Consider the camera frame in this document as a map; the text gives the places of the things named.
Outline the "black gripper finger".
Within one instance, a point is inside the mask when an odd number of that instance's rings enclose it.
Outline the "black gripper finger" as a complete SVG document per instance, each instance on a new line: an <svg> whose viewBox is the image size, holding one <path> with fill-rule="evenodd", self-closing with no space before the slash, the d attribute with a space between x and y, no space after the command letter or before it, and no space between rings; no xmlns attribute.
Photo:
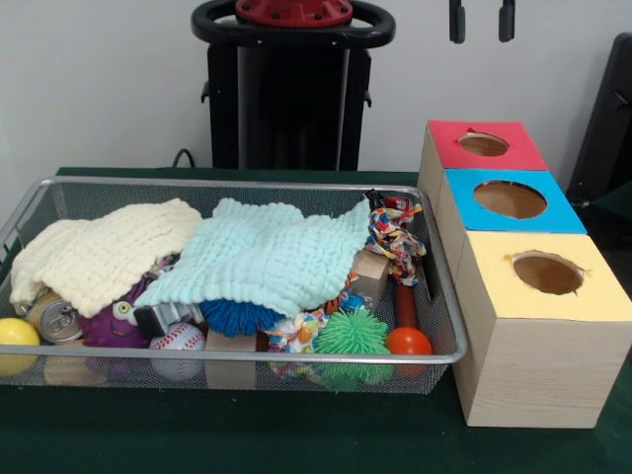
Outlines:
<svg viewBox="0 0 632 474"><path fill-rule="evenodd" d="M465 42L465 8L461 0L448 1L449 40L453 43Z"/></svg>
<svg viewBox="0 0 632 474"><path fill-rule="evenodd" d="M515 35L515 1L503 0L499 10L499 41L509 42Z"/></svg>

